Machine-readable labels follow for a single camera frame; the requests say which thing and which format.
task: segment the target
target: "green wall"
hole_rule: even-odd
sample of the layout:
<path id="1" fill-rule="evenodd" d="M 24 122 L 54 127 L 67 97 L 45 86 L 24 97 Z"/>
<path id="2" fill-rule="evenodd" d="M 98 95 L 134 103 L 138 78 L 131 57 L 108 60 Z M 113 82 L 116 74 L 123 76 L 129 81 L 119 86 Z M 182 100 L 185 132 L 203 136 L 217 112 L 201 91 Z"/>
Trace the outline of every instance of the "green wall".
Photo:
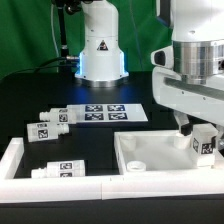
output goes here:
<path id="1" fill-rule="evenodd" d="M 151 71 L 150 53 L 170 44 L 171 31 L 155 18 L 155 0 L 130 0 L 137 27 L 144 71 Z M 129 0 L 110 0 L 119 11 L 119 46 L 127 57 L 128 71 L 141 71 L 131 20 Z M 56 57 L 50 25 L 50 0 L 1 0 L 0 78 L 11 72 L 33 68 Z M 59 43 L 57 12 L 54 13 Z M 70 54 L 84 47 L 83 14 L 66 15 Z"/>

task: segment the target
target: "triangular warning sticker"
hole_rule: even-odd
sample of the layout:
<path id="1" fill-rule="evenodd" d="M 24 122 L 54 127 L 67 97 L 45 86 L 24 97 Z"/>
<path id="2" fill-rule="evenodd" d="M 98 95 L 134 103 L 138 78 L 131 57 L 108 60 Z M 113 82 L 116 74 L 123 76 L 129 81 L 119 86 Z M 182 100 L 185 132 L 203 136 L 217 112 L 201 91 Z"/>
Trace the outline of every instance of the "triangular warning sticker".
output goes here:
<path id="1" fill-rule="evenodd" d="M 108 51 L 107 45 L 104 40 L 100 43 L 100 46 L 97 48 L 98 51 Z"/>

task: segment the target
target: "black table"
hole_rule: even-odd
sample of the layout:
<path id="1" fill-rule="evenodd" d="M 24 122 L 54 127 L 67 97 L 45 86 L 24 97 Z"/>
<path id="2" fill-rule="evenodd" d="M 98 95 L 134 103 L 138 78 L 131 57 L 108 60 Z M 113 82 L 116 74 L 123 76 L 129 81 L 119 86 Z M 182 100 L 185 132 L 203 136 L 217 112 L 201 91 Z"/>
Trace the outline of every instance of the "black table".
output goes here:
<path id="1" fill-rule="evenodd" d="M 25 153 L 15 178 L 30 177 L 31 169 L 49 161 L 85 159 L 87 175 L 114 175 L 118 168 L 113 140 L 116 131 L 177 129 L 172 110 L 152 97 L 151 73 L 132 73 L 127 83 L 89 88 L 60 74 L 15 74 L 0 83 L 0 152 L 12 137 L 23 137 Z M 27 142 L 26 124 L 39 112 L 68 104 L 141 103 L 148 122 L 88 123 L 70 126 L 58 140 Z M 221 223 L 223 195 L 162 197 L 108 201 L 0 204 L 1 223 Z"/>

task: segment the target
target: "white sheet with markers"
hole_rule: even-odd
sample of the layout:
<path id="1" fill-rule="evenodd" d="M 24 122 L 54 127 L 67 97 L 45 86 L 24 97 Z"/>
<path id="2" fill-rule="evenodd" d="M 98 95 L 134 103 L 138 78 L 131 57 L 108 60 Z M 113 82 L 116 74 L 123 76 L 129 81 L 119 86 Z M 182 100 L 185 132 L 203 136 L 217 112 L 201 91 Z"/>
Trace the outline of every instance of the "white sheet with markers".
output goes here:
<path id="1" fill-rule="evenodd" d="M 67 108 L 75 109 L 77 123 L 148 121 L 141 104 L 83 104 Z"/>

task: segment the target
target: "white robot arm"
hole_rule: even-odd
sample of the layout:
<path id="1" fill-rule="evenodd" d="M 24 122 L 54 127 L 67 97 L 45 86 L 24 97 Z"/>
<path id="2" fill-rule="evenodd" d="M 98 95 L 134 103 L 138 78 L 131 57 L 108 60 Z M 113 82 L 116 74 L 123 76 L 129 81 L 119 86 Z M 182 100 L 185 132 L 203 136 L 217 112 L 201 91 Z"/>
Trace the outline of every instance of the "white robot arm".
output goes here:
<path id="1" fill-rule="evenodd" d="M 75 77 L 93 87 L 110 87 L 128 77 L 124 54 L 118 46 L 118 11 L 107 0 L 82 2 L 85 48 Z"/>
<path id="2" fill-rule="evenodd" d="M 173 27 L 172 46 L 155 51 L 153 94 L 159 104 L 224 126 L 224 3 L 157 0 Z"/>

